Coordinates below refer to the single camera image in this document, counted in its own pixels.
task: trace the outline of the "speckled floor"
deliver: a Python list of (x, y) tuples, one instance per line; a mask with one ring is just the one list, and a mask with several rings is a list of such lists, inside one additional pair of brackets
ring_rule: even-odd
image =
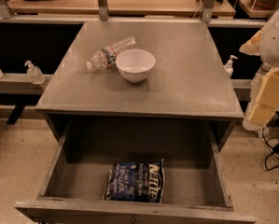
[[(279, 128), (270, 136), (279, 137)], [(0, 224), (34, 223), (15, 208), (35, 199), (57, 143), (42, 119), (0, 119)], [(265, 171), (269, 153), (263, 140), (236, 126), (221, 151), (222, 166), (235, 212), (252, 214), (258, 224), (279, 224), (279, 168)]]

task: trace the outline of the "white bowl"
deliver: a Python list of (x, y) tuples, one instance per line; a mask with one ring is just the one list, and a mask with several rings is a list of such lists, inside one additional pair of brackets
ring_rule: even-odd
[(128, 49), (121, 52), (116, 59), (119, 72), (132, 83), (146, 79), (155, 63), (155, 57), (143, 49)]

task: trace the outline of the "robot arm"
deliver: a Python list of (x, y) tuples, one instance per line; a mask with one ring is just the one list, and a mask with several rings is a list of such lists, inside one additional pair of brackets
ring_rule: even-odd
[(251, 102), (243, 122), (251, 131), (264, 128), (279, 111), (279, 9), (260, 31), (258, 46), (264, 65), (252, 81)]

